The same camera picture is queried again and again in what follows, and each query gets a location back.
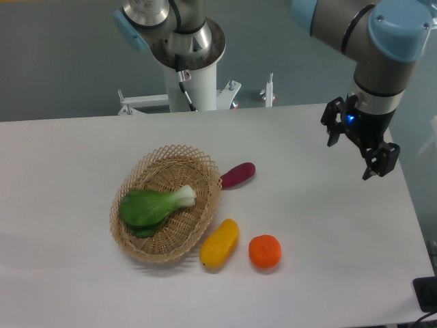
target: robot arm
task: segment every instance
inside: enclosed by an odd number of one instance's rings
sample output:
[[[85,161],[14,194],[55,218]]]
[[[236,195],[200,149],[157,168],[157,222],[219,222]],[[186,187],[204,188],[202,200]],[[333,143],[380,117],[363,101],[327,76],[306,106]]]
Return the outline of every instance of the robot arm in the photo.
[[[204,0],[123,0],[119,12],[149,45],[172,32],[198,31],[206,20]]]
[[[393,170],[400,148],[384,132],[434,24],[432,0],[285,0],[309,34],[356,62],[346,99],[327,104],[328,146],[344,133],[361,151],[366,180]]]

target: black cable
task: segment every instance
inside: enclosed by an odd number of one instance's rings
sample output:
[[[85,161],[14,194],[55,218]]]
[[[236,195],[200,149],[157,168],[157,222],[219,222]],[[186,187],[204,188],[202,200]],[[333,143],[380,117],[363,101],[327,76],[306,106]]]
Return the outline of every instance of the black cable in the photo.
[[[364,15],[366,15],[366,13],[370,10],[373,9],[375,7],[375,5],[372,3],[370,5],[365,6],[362,10],[360,10],[360,12],[354,17],[354,19],[352,19],[352,22],[350,22],[348,29],[346,30],[346,32],[344,33],[344,37],[343,40],[341,41],[341,53],[344,55],[346,53],[346,47],[348,45],[348,41],[349,38],[352,34],[352,32],[354,31],[354,28],[356,27],[356,25],[358,24],[358,22],[360,21],[360,19],[362,19],[362,17],[364,17]]]
[[[175,70],[176,70],[176,73],[183,71],[183,69],[180,65],[180,56],[179,55],[175,55]],[[185,90],[184,83],[182,81],[179,82],[179,88],[180,88],[180,91],[185,95],[186,101],[190,107],[190,111],[197,111],[197,108],[193,105],[193,102],[191,101],[191,98],[188,95],[188,92]]]
[[[175,13],[175,17],[176,17],[176,29],[179,29],[180,27],[180,23],[181,23],[181,17],[180,17],[180,13],[179,13],[179,8],[175,3],[175,0],[169,0],[170,6],[171,8],[173,8],[173,12]]]
[[[435,315],[435,314],[437,314],[437,311],[427,313],[426,315],[420,317],[420,318],[417,319],[417,321],[413,324],[413,326],[411,326],[411,328],[416,328],[416,327],[418,326],[418,324],[419,324],[423,319],[426,319],[428,316],[433,316],[433,315]]]

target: woven basket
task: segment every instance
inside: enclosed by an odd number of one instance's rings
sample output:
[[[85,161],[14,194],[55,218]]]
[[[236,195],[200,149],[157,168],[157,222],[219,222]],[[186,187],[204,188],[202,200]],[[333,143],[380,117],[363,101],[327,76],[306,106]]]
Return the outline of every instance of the woven basket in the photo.
[[[169,216],[164,228],[148,238],[130,234],[119,215],[119,205],[130,190],[176,191],[190,185],[196,193],[194,206]],[[111,208],[111,232],[130,256],[146,262],[179,259],[200,239],[219,204],[221,178],[214,161],[188,146],[165,146],[148,154],[125,179]]]

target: green leaf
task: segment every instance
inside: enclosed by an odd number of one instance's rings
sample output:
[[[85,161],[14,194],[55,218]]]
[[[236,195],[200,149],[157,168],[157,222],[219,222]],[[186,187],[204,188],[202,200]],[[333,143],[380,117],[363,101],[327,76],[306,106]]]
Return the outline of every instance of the green leaf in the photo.
[[[165,217],[163,220],[159,221],[158,223],[152,224],[152,225],[130,225],[128,223],[125,222],[126,227],[128,227],[130,230],[135,230],[135,231],[143,231],[143,230],[152,230],[158,226],[160,226],[161,224],[163,224],[163,221],[167,221],[169,217]]]
[[[168,218],[163,219],[160,223],[150,229],[137,230],[128,226],[128,230],[131,234],[139,238],[152,237],[155,233],[157,233],[157,231],[161,230],[165,226],[167,219]]]
[[[160,223],[180,207],[194,205],[195,198],[195,192],[188,185],[174,193],[132,190],[120,202],[119,210],[131,230],[142,230]]]

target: cable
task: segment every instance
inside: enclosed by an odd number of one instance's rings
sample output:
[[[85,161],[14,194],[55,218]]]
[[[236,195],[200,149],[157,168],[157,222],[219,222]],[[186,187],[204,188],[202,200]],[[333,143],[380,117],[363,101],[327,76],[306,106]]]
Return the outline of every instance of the cable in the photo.
[[[175,55],[175,66],[176,66],[176,73],[180,73],[183,71],[183,69],[180,67],[180,56]],[[191,101],[190,96],[188,95],[188,92],[185,90],[183,79],[180,78],[179,80],[179,88],[180,91],[185,95],[186,101],[188,102],[188,105],[190,107],[191,111],[197,111],[197,108],[193,105],[193,102]]]
[[[437,314],[437,311],[427,313],[426,315],[420,317],[420,318],[417,319],[417,321],[413,324],[413,326],[411,326],[411,328],[416,328],[416,327],[418,327],[419,323],[420,323],[423,319],[426,319],[428,316],[433,316],[433,315],[435,315],[435,314]]]

